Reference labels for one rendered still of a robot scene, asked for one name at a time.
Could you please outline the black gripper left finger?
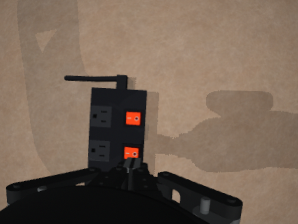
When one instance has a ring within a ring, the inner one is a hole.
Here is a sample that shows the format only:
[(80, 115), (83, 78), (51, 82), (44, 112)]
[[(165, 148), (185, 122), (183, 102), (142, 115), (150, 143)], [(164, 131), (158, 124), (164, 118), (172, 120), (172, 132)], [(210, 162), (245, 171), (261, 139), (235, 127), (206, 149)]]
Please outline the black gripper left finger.
[(7, 206), (35, 192), (49, 188), (74, 186), (84, 182), (84, 185), (109, 186), (130, 190), (131, 166), (133, 159), (134, 157), (127, 157), (126, 161), (119, 162), (118, 165), (111, 168), (109, 172), (101, 172), (100, 168), (90, 167), (12, 183), (6, 187)]

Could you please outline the black power strip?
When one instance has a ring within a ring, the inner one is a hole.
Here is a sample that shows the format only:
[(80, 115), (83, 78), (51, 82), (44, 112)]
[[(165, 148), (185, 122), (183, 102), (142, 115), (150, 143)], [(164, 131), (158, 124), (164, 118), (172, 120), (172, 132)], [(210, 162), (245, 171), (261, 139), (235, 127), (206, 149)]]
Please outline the black power strip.
[(127, 89), (127, 75), (64, 79), (116, 82), (116, 89), (91, 89), (88, 168), (108, 172), (127, 157), (138, 157), (143, 162), (147, 90)]

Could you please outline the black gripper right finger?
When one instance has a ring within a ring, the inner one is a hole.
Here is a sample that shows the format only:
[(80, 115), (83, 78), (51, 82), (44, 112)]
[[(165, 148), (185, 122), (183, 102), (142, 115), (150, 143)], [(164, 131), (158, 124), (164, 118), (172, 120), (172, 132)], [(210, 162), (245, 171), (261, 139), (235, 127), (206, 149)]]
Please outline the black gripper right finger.
[[(179, 192), (180, 203), (172, 199), (173, 189)], [(210, 224), (240, 224), (240, 199), (167, 171), (150, 175), (148, 164), (138, 157), (131, 166), (130, 190), (162, 202), (165, 197)]]

